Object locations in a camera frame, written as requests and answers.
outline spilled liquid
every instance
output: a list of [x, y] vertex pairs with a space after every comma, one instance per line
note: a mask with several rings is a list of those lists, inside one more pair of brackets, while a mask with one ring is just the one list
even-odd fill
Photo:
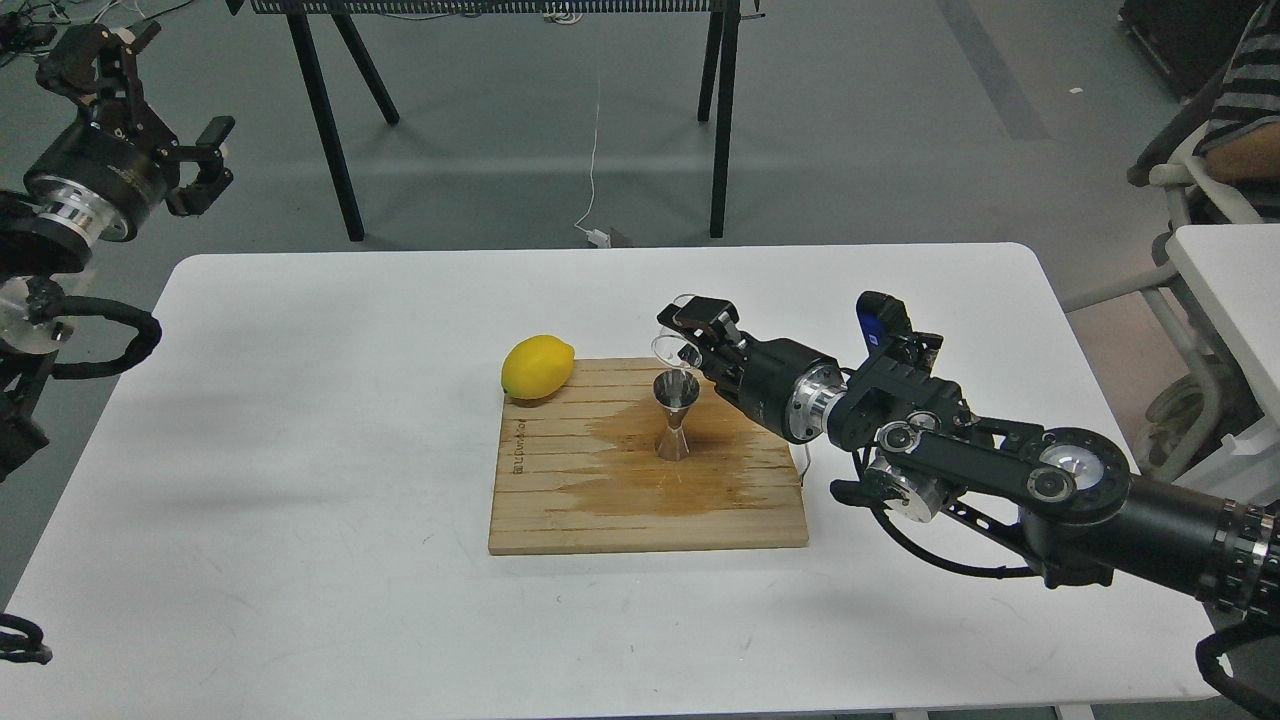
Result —
[[572, 509], [613, 516], [687, 516], [777, 507], [753, 495], [748, 470], [791, 469], [790, 452], [785, 446], [762, 452], [760, 433], [726, 401], [708, 392], [694, 404], [684, 423], [690, 455], [678, 462], [662, 460], [654, 451], [664, 427], [666, 415], [652, 397], [591, 420], [590, 436], [611, 447], [593, 455], [595, 468], [581, 470], [604, 477], [564, 486], [563, 492], [576, 498]]

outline jigger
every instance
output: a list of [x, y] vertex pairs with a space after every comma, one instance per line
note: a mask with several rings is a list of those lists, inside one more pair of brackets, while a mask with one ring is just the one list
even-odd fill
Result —
[[689, 370], [672, 369], [653, 380], [653, 396], [667, 414], [667, 427], [658, 436], [654, 448], [663, 460], [684, 460], [689, 457], [689, 441], [685, 438], [685, 415], [698, 400], [698, 378]]

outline yellow lemon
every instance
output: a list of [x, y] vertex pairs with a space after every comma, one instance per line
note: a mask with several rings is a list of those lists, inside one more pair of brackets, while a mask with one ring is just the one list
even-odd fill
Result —
[[502, 391], [517, 400], [538, 400], [559, 389], [572, 372], [573, 346], [556, 336], [534, 336], [503, 360]]

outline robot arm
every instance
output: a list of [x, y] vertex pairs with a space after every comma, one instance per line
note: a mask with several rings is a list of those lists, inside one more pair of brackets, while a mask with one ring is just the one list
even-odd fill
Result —
[[[988, 578], [1037, 575], [1046, 587], [1110, 585], [1115, 570], [1242, 610], [1242, 625], [1197, 648], [1206, 680], [1260, 717], [1280, 703], [1222, 673], [1217, 656], [1280, 634], [1280, 528], [1275, 509], [1236, 503], [1130, 474], [1119, 447], [1080, 428], [979, 418], [960, 386], [931, 375], [942, 346], [911, 329], [905, 306], [867, 292], [858, 318], [869, 351], [856, 369], [791, 340], [758, 341], [724, 300], [692, 296], [658, 322], [686, 345], [681, 360], [716, 392], [788, 442], [826, 433], [852, 454], [858, 480], [835, 480], [845, 505], [868, 507], [918, 557]], [[1014, 502], [1001, 524], [963, 503], [966, 492]], [[925, 523], [938, 512], [1012, 550], [1027, 568], [968, 568], [914, 546], [887, 510]]]
[[[143, 97], [137, 56], [157, 32], [154, 22], [115, 32], [73, 26], [36, 72], [77, 117], [23, 176], [24, 193], [0, 191], [0, 482], [49, 443], [31, 418], [50, 377], [114, 375], [160, 341], [148, 313], [69, 296], [59, 283], [84, 270], [99, 240], [133, 240], [161, 201], [174, 215], [197, 215], [232, 182], [220, 150], [232, 118], [214, 118], [184, 146]], [[186, 186], [183, 163], [197, 167]], [[55, 363], [77, 316], [131, 325], [137, 337], [106, 363]]]

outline chair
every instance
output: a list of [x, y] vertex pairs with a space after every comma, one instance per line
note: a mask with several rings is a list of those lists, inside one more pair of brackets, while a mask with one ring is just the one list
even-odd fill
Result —
[[[1224, 436], [1238, 434], [1261, 418], [1239, 365], [1165, 252], [1172, 231], [1187, 224], [1262, 222], [1234, 187], [1211, 178], [1204, 159], [1194, 154], [1204, 137], [1206, 120], [1221, 91], [1224, 74], [1225, 67], [1143, 149], [1126, 172], [1134, 187], [1156, 186], [1165, 191], [1170, 232], [1161, 233], [1152, 243], [1156, 268], [1061, 304], [1065, 313], [1071, 313], [1130, 292], [1142, 293], [1190, 370], [1152, 401], [1146, 413], [1147, 423], [1134, 442], [1138, 469], [1162, 482], [1174, 482], [1210, 455]], [[1190, 328], [1179, 319], [1162, 288], [1169, 288], [1181, 305]]]

